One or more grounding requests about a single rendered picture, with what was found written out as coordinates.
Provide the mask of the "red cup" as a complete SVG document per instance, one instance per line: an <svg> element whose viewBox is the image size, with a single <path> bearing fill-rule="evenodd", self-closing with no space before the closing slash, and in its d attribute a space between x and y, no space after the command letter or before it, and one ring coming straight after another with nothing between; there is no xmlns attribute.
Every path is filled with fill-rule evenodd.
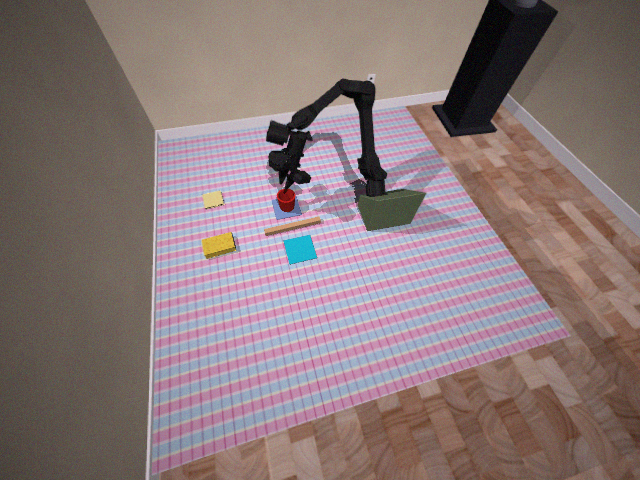
<svg viewBox="0 0 640 480"><path fill-rule="evenodd" d="M295 192L291 189L281 189L277 193L277 199L280 209L284 212L290 212L295 206Z"/></svg>

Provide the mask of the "yellow sponge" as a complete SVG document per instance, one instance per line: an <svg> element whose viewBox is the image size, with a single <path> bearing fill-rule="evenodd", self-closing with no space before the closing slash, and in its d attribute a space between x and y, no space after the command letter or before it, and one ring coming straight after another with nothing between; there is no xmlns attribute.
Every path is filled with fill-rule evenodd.
<svg viewBox="0 0 640 480"><path fill-rule="evenodd" d="M202 239L202 246L206 259L236 251L231 232Z"/></svg>

